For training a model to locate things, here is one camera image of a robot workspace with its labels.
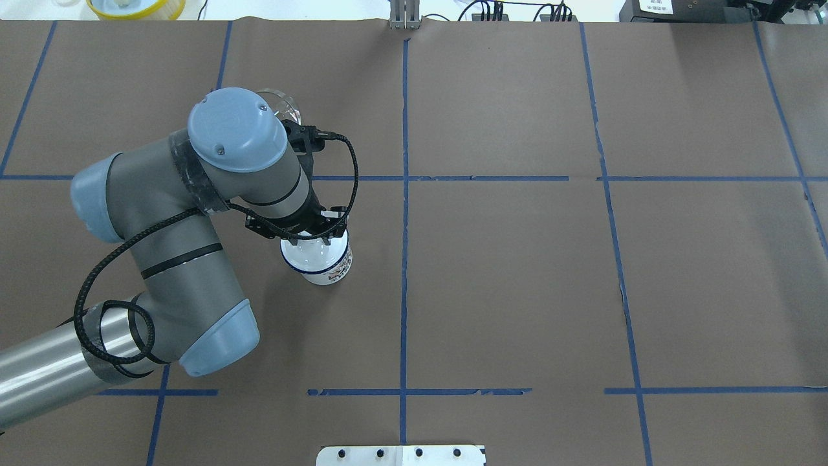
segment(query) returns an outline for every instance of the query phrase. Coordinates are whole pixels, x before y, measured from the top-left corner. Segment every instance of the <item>black cable wire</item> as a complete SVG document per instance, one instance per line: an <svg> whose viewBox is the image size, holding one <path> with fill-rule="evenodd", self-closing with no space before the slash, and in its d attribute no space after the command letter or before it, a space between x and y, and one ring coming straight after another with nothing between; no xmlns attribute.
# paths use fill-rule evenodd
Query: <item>black cable wire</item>
<svg viewBox="0 0 828 466"><path fill-rule="evenodd" d="M200 20L201 20L201 13L203 13L203 12L204 12L204 10L205 10L205 8L207 8L207 2L209 2L209 0L205 0L205 4L204 4L204 5L201 5L201 9L199 10L199 16L198 16L198 17L196 17L196 19L195 19L196 21L200 21Z"/></svg>
<svg viewBox="0 0 828 466"><path fill-rule="evenodd" d="M443 15L439 15L437 13L427 14L424 17L441 17L441 18L445 19L446 21L451 22L451 20L449 18L444 17Z"/></svg>
<svg viewBox="0 0 828 466"><path fill-rule="evenodd" d="M321 233L317 233L316 235L297 235L296 233L291 233L290 231L284 230L276 225L273 225L273 223L268 218L260 216L255 211L253 211L252 209L248 209L245 206L233 204L232 202L229 202L228 206L235 211L240 211L262 222L267 228L273 230L279 237L284 238L286 240L317 240L319 238L326 237L334 230L342 226L346 221L348 221L348 215L351 213L351 208L354 207L354 201L357 197L357 188L359 187L359 165L357 164L357 154L356 152L354 152L354 146L351 145L351 142L348 140L348 138L346 138L342 134L330 133L330 138L336 141L342 141L343 143L348 145L348 150L351 152L351 161L354 163L354 188L351 191L351 198L348 201L348 205L345 207L342 216L332 226L330 226L330 228Z"/></svg>
<svg viewBox="0 0 828 466"><path fill-rule="evenodd" d="M549 9L551 10L549 12L550 19L551 19L551 15L555 14L555 5L552 5L551 3L546 3L542 7L537 9L537 13L535 13L535 17L532 18L532 22L537 21L538 17L541 16L541 12L543 11L543 8L546 8L546 7L549 7Z"/></svg>
<svg viewBox="0 0 828 466"><path fill-rule="evenodd" d="M529 5L531 7L542 7L542 6L546 5L546 3L506 2L506 1L503 1L501 3L507 3L508 5Z"/></svg>
<svg viewBox="0 0 828 466"><path fill-rule="evenodd" d="M556 8L555 11L552 14L553 17L549 18L549 20L554 21L554 22L560 22L561 21L561 15L564 13L565 8L567 8L567 6L561 0L561 2L558 3L558 8Z"/></svg>
<svg viewBox="0 0 828 466"><path fill-rule="evenodd" d="M489 6L489 2L487 0L474 0L472 3L469 3L468 5L466 5L466 8L464 8L463 12L460 13L460 16L457 18L457 21L462 20L463 15L465 15L466 12L469 11L469 8L471 8L472 5L475 5L476 3L482 3L486 7L487 15L491 14L492 10L491 10L491 7ZM483 19L483 7L480 8L480 19Z"/></svg>
<svg viewBox="0 0 828 466"><path fill-rule="evenodd" d="M104 268L112 263L113 260L116 260L121 254L126 252L129 248L133 247L138 241L143 240L147 236L155 233L156 231L161 230L162 228L167 228L170 225L173 225L179 221L184 220L185 218L198 215L201 211L192 208L186 211L183 211L179 214L176 214L166 220L159 221L153 226L141 231L137 235L133 236L129 240L123 242L118 248L114 251L109 253L106 257L103 258L97 265L92 268L92 271L89 272L89 275L86 276L86 280L80 286L80 291L78 292L78 298L75 300L75 313L72 316L72 320L75 324L75 334L78 336L78 341L80 341L80 346L83 347L86 351L92 353L93 356L97 357L98 359L103 359L106 362L112 364L132 364L133 362L141 361L143 358L147 357L150 352L152 351L152 346L155 344L155 326L152 323L152 318L150 317L149 313L146 309L138 306L134 303L127 303L124 301L105 301L103 303L103 308L101 309L101 314L106 312L109 308L126 308L130 309L143 319L144 323L147 325L147 341L144 343L143 347L139 348L138 354L135 356L130 357L120 357L115 356L105 349L99 347L98 345L94 344L91 339L89 339L89 335L86 333L86 328L84 326L84 306L86 304L86 297L89 295L89 290L92 289L92 284L94 283L95 279L98 278L101 272L104 271Z"/></svg>

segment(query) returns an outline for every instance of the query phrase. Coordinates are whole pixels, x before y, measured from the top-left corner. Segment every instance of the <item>brown table surface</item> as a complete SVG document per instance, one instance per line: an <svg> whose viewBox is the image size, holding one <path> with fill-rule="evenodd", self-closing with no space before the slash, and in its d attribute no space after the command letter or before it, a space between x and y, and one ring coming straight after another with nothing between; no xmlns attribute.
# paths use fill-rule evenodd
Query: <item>brown table surface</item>
<svg viewBox="0 0 828 466"><path fill-rule="evenodd" d="M828 29L0 22L0 347L111 245L72 175L278 88L351 138L354 266L317 287L214 222L262 341L10 429L0 464L312 465L485 444L490 465L828 464ZM316 158L349 193L344 147ZM91 303L142 289L130 257Z"/></svg>

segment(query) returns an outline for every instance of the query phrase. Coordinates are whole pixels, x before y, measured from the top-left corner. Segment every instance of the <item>white metal bracket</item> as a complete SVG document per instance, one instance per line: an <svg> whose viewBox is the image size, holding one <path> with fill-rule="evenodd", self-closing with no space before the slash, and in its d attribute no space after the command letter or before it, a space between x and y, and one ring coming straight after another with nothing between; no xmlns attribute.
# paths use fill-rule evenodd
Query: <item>white metal bracket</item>
<svg viewBox="0 0 828 466"><path fill-rule="evenodd" d="M390 0L392 29L420 29L420 0Z"/></svg>
<svg viewBox="0 0 828 466"><path fill-rule="evenodd" d="M485 466L483 445L324 447L316 466Z"/></svg>

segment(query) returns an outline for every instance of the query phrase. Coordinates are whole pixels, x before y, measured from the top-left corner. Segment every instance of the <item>white cup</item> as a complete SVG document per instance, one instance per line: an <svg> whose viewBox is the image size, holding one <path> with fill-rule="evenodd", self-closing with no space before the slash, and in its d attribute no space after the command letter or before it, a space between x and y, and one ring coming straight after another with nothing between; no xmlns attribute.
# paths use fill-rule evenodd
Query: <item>white cup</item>
<svg viewBox="0 0 828 466"><path fill-rule="evenodd" d="M310 236L306 231L300 235ZM282 240L282 258L313 284L334 284L351 270L351 246L348 231L341 238L331 238L330 245L321 239L299 240L292 245Z"/></svg>

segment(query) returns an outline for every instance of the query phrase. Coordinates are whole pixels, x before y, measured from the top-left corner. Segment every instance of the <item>blue tape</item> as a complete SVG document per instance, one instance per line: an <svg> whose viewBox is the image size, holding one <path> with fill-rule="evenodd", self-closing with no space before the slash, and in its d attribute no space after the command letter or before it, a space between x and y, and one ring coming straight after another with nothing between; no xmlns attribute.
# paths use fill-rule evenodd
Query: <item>blue tape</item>
<svg viewBox="0 0 828 466"><path fill-rule="evenodd" d="M354 180L353 175L314 175L313 181L324 181L324 182L352 182ZM400 182L402 181L402 176L396 175L360 175L359 180L361 182Z"/></svg>
<svg viewBox="0 0 828 466"><path fill-rule="evenodd" d="M218 390L210 390L210 389L193 389L193 388L180 388L180 389L167 389L165 396L218 396Z"/></svg>
<svg viewBox="0 0 828 466"><path fill-rule="evenodd" d="M152 435L150 436L150 447L147 451L147 466L152 466L155 460L155 450L158 445L158 434L161 431L161 415L164 413L164 398L166 396L166 383L170 379L170 366L164 366L161 374L161 386L158 388L158 403L156 404L156 417L152 422Z"/></svg>
<svg viewBox="0 0 828 466"><path fill-rule="evenodd" d="M402 42L402 293L400 300L400 445L407 442L408 377L408 41Z"/></svg>
<svg viewBox="0 0 828 466"><path fill-rule="evenodd" d="M2 175L3 180L71 180L75 175Z"/></svg>
<svg viewBox="0 0 828 466"><path fill-rule="evenodd" d="M802 163L799 160L797 148L793 144L791 130L788 128L787 120L785 119L785 112L782 111L782 104L779 103L779 97L776 92L776 86L773 85L773 78L771 77L770 68L768 68L768 60L766 60L765 58L765 50L762 46L762 37L759 34L759 26L758 23L756 23L756 21L753 22L753 36L756 37L756 47L759 50L759 60L762 62L762 68L765 71L765 78L768 80L768 88L770 89L771 96L773 97L773 104L776 105L777 114L779 115L779 121L782 123L782 131L784 131L785 133L787 146L791 150L791 155L793 156L793 163L797 166L797 173L799 174L799 178L802 181L802 190L805 192L805 198L808 202L808 207L811 208L811 219L813 219L814 221L814 226L816 227L816 234L819 236L820 243L822 244L822 253L828 260L828 241L826 241L826 234L825 231L822 229L822 222L820 222L820 216L816 212L814 200L811 196L811 189L808 187L808 181L805 178L805 172L802 170Z"/></svg>
<svg viewBox="0 0 828 466"><path fill-rule="evenodd" d="M23 115L26 114L26 108L29 106L29 99L31 99L31 93L35 90L35 83L37 82L37 77L41 73L41 68L43 68L43 62L46 60L46 53L49 51L49 45L51 45L51 40L55 36L55 29L57 28L57 21L53 21L51 27L49 28L49 35L46 36L46 43L43 44L43 50L41 51L41 58L37 61L37 66L35 67L35 72L31 76L31 81L29 81L29 89L26 90L26 96L23 97L23 104L20 106L20 112L17 113L17 120L14 122L14 127L12 128L12 135L8 139L8 145L6 146L6 152L2 156L2 161L0 162L0 176L2 176L6 172L6 166L8 165L8 159L12 156L12 149L14 148L14 141L17 139L17 131L20 130L20 125L23 123Z"/></svg>
<svg viewBox="0 0 828 466"><path fill-rule="evenodd" d="M155 388L110 388L98 393L98 396L158 396Z"/></svg>
<svg viewBox="0 0 828 466"><path fill-rule="evenodd" d="M221 65L219 65L219 78L215 81L215 88L221 89L224 83L224 66L227 64L227 50L230 48L230 34L233 32L233 22L227 22L227 31L224 33L224 49L221 52Z"/></svg>
<svg viewBox="0 0 828 466"><path fill-rule="evenodd" d="M531 388L407 388L406 396L522 396ZM323 388L308 390L308 396L399 396L396 388Z"/></svg>
<svg viewBox="0 0 828 466"><path fill-rule="evenodd" d="M399 396L397 388L324 388L308 390L308 396Z"/></svg>
<svg viewBox="0 0 828 466"><path fill-rule="evenodd" d="M461 176L436 176L427 175L414 176L409 178L413 182L568 182L569 177L565 176L536 176L524 177L519 175L461 175Z"/></svg>
<svg viewBox="0 0 828 466"><path fill-rule="evenodd" d="M597 177L611 182L798 182L799 177Z"/></svg>
<svg viewBox="0 0 828 466"><path fill-rule="evenodd" d="M605 388L605 395L635 395L635 388ZM644 395L710 395L739 393L823 393L819 386L654 386L641 389Z"/></svg>
<svg viewBox="0 0 828 466"><path fill-rule="evenodd" d="M621 289L621 301L623 314L627 322L627 345L629 347L629 359L633 367L633 382L636 389L636 402L638 403L638 421L641 424L641 438L644 446L644 460L647 466L652 466L652 451L650 449L650 434L647 428L647 414L644 410L644 396L641 393L641 376L638 372L638 357L635 350L635 337L633 336L633 320L630 318L629 301L627 299L627 285L623 275L623 264L621 263L621 248L619 246L618 231L615 228L615 213L613 212L612 196L609 192L609 181L607 163L604 158L604 145L601 143L601 135L598 131L598 106L595 103L595 88L592 82L592 70L590 69L590 53L586 45L586 31L584 23L578 23L580 27L581 47L584 50L584 67L586 69L586 84L590 91L590 106L592 107L592 119L595 124L595 143L598 146L598 154L601 161L601 176L604 184L604 197L607 203L607 215L609 217L609 230L613 237L613 250L615 253L615 268L618 272L619 287Z"/></svg>
<svg viewBox="0 0 828 466"><path fill-rule="evenodd" d="M409 388L410 396L522 396L531 388Z"/></svg>

